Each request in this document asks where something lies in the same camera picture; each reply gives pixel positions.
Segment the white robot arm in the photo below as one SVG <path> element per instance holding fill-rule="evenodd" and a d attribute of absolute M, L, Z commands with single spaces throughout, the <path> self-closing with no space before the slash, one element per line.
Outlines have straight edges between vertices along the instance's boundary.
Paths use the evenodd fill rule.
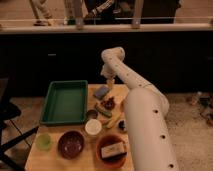
<path fill-rule="evenodd" d="M 122 47 L 103 50 L 101 74 L 128 87 L 123 108 L 134 171 L 179 171 L 164 117 L 169 102 L 152 83 L 123 63 Z"/>

